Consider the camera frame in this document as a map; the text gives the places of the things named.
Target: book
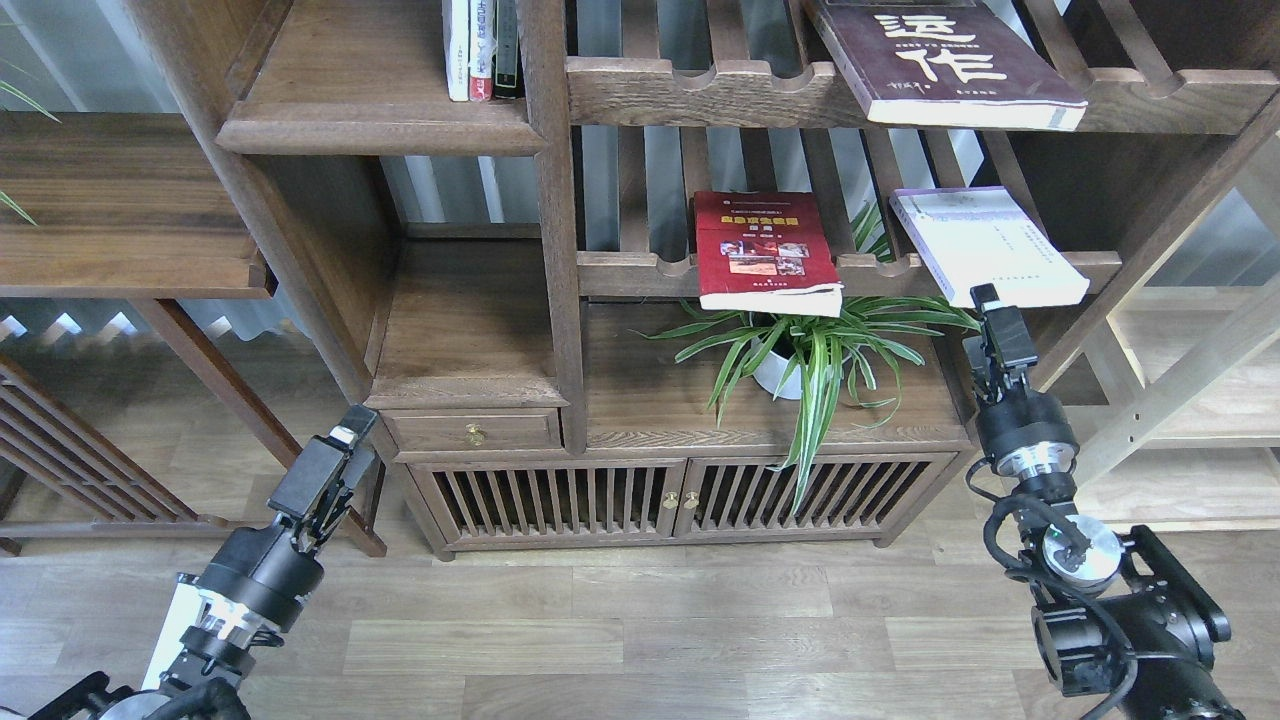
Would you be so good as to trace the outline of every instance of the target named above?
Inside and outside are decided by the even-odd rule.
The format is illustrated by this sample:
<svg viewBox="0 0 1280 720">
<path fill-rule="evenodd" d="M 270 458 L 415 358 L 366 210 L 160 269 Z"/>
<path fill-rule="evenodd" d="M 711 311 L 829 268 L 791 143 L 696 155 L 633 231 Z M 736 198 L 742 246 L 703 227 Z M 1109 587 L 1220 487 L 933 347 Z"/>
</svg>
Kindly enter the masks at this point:
<svg viewBox="0 0 1280 720">
<path fill-rule="evenodd" d="M 493 56 L 493 96 L 512 99 L 524 95 L 520 77 L 520 24 L 516 22 L 516 0 L 498 0 Z"/>
<path fill-rule="evenodd" d="M 804 0 L 877 123 L 1071 131 L 1087 102 L 989 8 Z"/>
<path fill-rule="evenodd" d="M 466 101 L 471 78 L 471 4 L 468 0 L 444 0 L 444 74 L 449 100 Z"/>
<path fill-rule="evenodd" d="M 1020 307 L 1075 305 L 1089 288 L 1004 187 L 895 190 L 890 206 L 956 307 L 984 283 Z"/>
<path fill-rule="evenodd" d="M 840 275 L 809 192 L 694 193 L 704 310 L 840 315 Z"/>
<path fill-rule="evenodd" d="M 493 97 L 494 0 L 471 0 L 471 78 L 467 97 Z"/>
</svg>

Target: robotic arm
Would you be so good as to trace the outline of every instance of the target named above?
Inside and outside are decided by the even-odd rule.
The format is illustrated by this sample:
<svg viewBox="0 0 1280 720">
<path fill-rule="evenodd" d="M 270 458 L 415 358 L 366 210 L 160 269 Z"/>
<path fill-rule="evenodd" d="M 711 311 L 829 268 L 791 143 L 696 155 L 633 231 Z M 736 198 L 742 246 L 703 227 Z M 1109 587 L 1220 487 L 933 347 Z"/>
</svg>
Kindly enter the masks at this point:
<svg viewBox="0 0 1280 720">
<path fill-rule="evenodd" d="M 320 584 L 324 568 L 316 555 L 347 515 L 357 483 L 378 461 L 364 443 L 376 420 L 376 413 L 356 405 L 328 437 L 311 438 L 268 501 L 275 520 L 265 528 L 238 528 L 204 573 L 179 575 L 165 625 L 177 618 L 179 628 L 189 626 L 177 657 L 174 651 L 157 650 L 156 670 L 145 683 L 154 689 L 108 692 L 110 679 L 95 673 L 31 720 L 67 720 L 86 710 L 92 720 L 206 715 L 248 720 L 236 691 L 253 669 L 250 652 L 284 644 L 280 635 L 289 632 Z M 195 618 L 178 601 L 184 592 L 198 598 Z"/>
<path fill-rule="evenodd" d="M 965 483 L 995 503 L 983 542 L 1006 577 L 1030 588 L 1050 679 L 1068 697 L 1107 693 L 1084 720 L 1114 707 L 1132 720 L 1244 720 L 1210 675 L 1213 644 L 1231 637 L 1226 615 L 1151 529 L 1117 536 L 1076 512 L 1071 471 L 1079 443 L 1057 400 L 1028 382 L 1039 357 L 1021 314 L 993 286 L 972 295 L 982 336 L 965 340 L 965 352 L 984 457 Z M 1016 479 L 1011 493 L 974 487 L 987 465 Z M 1023 543 L 1018 555 L 996 541 L 1010 515 Z M 1103 597 L 1116 578 L 1128 593 Z"/>
</svg>

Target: white book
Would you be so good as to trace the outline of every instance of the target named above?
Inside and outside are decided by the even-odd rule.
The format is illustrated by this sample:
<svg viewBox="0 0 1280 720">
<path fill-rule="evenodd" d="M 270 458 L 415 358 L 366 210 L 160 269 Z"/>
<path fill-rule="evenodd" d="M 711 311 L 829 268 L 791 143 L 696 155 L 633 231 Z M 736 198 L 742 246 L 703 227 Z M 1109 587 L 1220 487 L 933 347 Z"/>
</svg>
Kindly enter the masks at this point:
<svg viewBox="0 0 1280 720">
<path fill-rule="evenodd" d="M 449 100 L 467 100 L 471 78 L 471 4 L 468 0 L 443 0 L 444 10 L 444 73 L 449 82 Z"/>
<path fill-rule="evenodd" d="M 495 0 L 471 0 L 471 78 L 472 101 L 493 97 L 493 54 L 497 47 Z"/>
<path fill-rule="evenodd" d="M 1004 187 L 896 190 L 890 202 L 947 302 L 993 283 L 1020 307 L 1075 305 L 1089 281 L 1062 258 Z"/>
</svg>

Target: spider plant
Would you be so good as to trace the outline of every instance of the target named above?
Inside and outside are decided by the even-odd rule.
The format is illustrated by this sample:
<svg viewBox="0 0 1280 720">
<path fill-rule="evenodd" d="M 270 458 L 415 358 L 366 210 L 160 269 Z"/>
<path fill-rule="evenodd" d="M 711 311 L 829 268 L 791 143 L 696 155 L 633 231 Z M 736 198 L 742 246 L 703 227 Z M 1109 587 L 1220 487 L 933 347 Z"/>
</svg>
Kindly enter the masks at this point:
<svg viewBox="0 0 1280 720">
<path fill-rule="evenodd" d="M 887 251 L 883 231 L 879 234 L 874 232 L 881 223 L 879 213 L 873 206 L 865 206 L 854 218 L 854 224 L 855 247 L 874 247 L 876 243 L 882 243 Z M 813 461 L 831 428 L 841 389 L 846 389 L 850 400 L 859 407 L 893 406 L 888 415 L 874 424 L 861 425 L 865 428 L 887 423 L 901 406 L 901 364 L 906 361 L 923 365 L 924 356 L 891 336 L 942 334 L 941 331 L 928 325 L 951 325 L 970 331 L 978 328 L 977 320 L 968 313 L 952 307 L 941 297 L 846 297 L 838 318 L 762 315 L 739 310 L 701 313 L 687 302 L 681 302 L 694 316 L 692 322 L 645 337 L 650 340 L 692 337 L 723 325 L 728 327 L 701 337 L 676 354 L 676 363 L 682 363 L 705 350 L 727 346 L 724 360 L 707 401 L 708 410 L 718 406 L 717 425 L 723 419 L 727 400 L 739 380 L 754 373 L 771 351 L 782 350 L 780 355 L 790 355 L 783 370 L 783 382 L 794 373 L 800 373 L 800 400 L 791 447 L 786 459 L 771 468 L 782 470 L 794 465 L 797 469 L 795 496 L 791 502 L 792 515 L 799 512 L 804 502 Z M 895 397 L 865 402 L 859 398 L 858 387 L 860 384 L 867 391 L 876 391 L 881 386 L 876 365 L 883 365 L 892 374 Z"/>
<path fill-rule="evenodd" d="M 0 23 L 0 27 L 13 27 L 13 23 Z M 31 73 L 28 73 L 27 70 L 19 68 L 18 65 L 10 63 L 9 60 L 6 60 L 4 58 L 0 58 L 0 65 L 5 65 L 8 68 L 13 68 L 18 73 L 22 73 L 22 74 L 24 74 L 27 77 L 32 77 Z M 0 94 L 3 94 L 3 95 L 12 95 L 13 97 L 17 97 L 24 105 L 31 106 L 31 109 L 36 110 L 37 113 L 41 113 L 42 115 L 47 117 L 49 119 L 51 119 L 54 122 L 60 122 L 58 118 L 55 118 L 52 115 L 52 113 L 50 113 L 49 110 L 46 110 L 40 102 L 37 102 L 29 95 L 27 95 L 26 92 L 23 92 L 22 90 L 19 90 L 12 82 L 8 82 L 5 79 L 0 79 Z M 22 206 L 18 205 L 12 197 L 9 197 L 9 195 L 5 193 L 5 191 L 3 191 L 3 190 L 0 190 L 0 205 L 4 205 L 6 208 L 9 208 L 14 213 L 18 213 L 18 215 L 20 215 L 22 219 L 27 220 L 28 223 L 31 223 L 33 225 L 36 224 L 36 220 L 31 215 L 28 215 L 27 211 L 23 210 Z"/>
</svg>

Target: chinese characters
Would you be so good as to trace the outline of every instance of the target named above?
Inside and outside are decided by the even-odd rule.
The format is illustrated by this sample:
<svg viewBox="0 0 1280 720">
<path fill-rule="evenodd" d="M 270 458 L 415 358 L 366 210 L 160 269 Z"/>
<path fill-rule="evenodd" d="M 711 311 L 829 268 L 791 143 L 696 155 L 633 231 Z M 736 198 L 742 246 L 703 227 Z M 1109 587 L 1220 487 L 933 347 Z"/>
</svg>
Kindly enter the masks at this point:
<svg viewBox="0 0 1280 720">
<path fill-rule="evenodd" d="M 896 53 L 899 58 L 916 63 L 920 72 L 931 82 L 940 81 L 938 70 L 941 68 L 950 68 L 950 73 L 955 74 L 956 79 L 964 85 L 969 85 L 974 79 L 1009 79 L 1007 74 L 997 72 L 992 64 L 995 55 L 954 53 L 951 50 L 952 46 L 973 42 L 978 36 L 956 33 L 956 22 L 947 19 L 946 15 L 876 15 L 876 20 L 879 22 L 884 29 L 884 37 L 888 38 L 933 40 L 946 44 L 942 47 L 938 47 L 937 44 L 929 44 L 936 49 L 932 51 L 932 56 L 928 46 Z M 905 46 L 919 47 L 918 44 Z"/>
</svg>

